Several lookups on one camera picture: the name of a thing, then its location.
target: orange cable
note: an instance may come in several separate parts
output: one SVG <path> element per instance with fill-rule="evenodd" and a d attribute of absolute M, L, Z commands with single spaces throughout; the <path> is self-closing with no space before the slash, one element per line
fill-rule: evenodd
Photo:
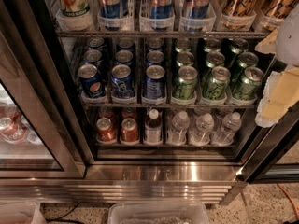
<path fill-rule="evenodd" d="M 289 195 L 289 193 L 279 183 L 277 183 L 277 185 L 279 186 L 279 188 L 283 191 L 283 193 L 287 196 L 287 198 L 291 202 L 292 209 L 294 210 L 294 212 L 297 216 L 297 220 L 298 220 L 299 219 L 299 211 L 298 211 L 298 207 L 297 207 L 295 201 L 292 199 L 292 197 Z"/>

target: tile floor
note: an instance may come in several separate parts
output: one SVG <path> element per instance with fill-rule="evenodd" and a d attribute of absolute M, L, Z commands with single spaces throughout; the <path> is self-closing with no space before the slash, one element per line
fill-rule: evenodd
<path fill-rule="evenodd" d="M 299 184 L 282 186 L 299 206 Z M 41 211 L 45 218 L 57 218 L 73 207 L 71 204 L 42 204 Z M 109 207 L 108 204 L 80 204 L 64 219 L 107 224 Z M 282 224 L 296 220 L 291 202 L 276 184 L 247 185 L 229 205 L 214 205 L 207 209 L 207 214 L 210 224 Z"/>

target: beverage cooler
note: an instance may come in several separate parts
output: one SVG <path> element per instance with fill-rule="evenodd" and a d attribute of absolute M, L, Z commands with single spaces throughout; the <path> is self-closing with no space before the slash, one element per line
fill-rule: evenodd
<path fill-rule="evenodd" d="M 299 180 L 290 158 L 299 105 L 269 127 L 255 121 L 267 78 L 286 67 L 254 51 L 267 31 L 250 21 L 219 29 L 229 14 L 216 0 L 202 20 L 188 17 L 184 0 L 161 0 L 163 14 L 149 0 L 113 1 L 0 0 L 1 200 L 228 204 L 248 183 Z M 246 41 L 243 62 L 257 64 L 263 77 L 245 101 L 213 78 L 236 74 L 237 40 Z M 221 49 L 210 55 L 207 41 Z M 231 63 L 208 70 L 205 59 L 224 58 Z M 215 98 L 223 85 L 227 92 Z M 196 115 L 214 125 L 207 138 L 196 132 Z M 189 120 L 186 135 L 175 132 L 174 117 Z M 238 124 L 226 140 L 221 121 L 228 119 Z"/>

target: white bottle cap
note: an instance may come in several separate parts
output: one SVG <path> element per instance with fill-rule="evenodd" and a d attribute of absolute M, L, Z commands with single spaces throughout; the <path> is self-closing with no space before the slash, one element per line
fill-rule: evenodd
<path fill-rule="evenodd" d="M 151 109 L 149 112 L 149 117 L 151 119 L 157 119 L 159 117 L 159 112 L 157 109 Z"/>
<path fill-rule="evenodd" d="M 205 114 L 202 117 L 203 122 L 205 123 L 212 123 L 213 122 L 213 117 L 211 116 L 211 114 Z"/>
<path fill-rule="evenodd" d="M 233 120 L 240 120 L 241 119 L 241 115 L 239 113 L 237 113 L 237 112 L 234 112 L 232 114 L 232 119 Z"/>
<path fill-rule="evenodd" d="M 187 114 L 186 111 L 180 111 L 180 112 L 178 113 L 178 117 L 179 117 L 180 119 L 186 119 L 186 118 L 188 117 L 188 114 Z"/>

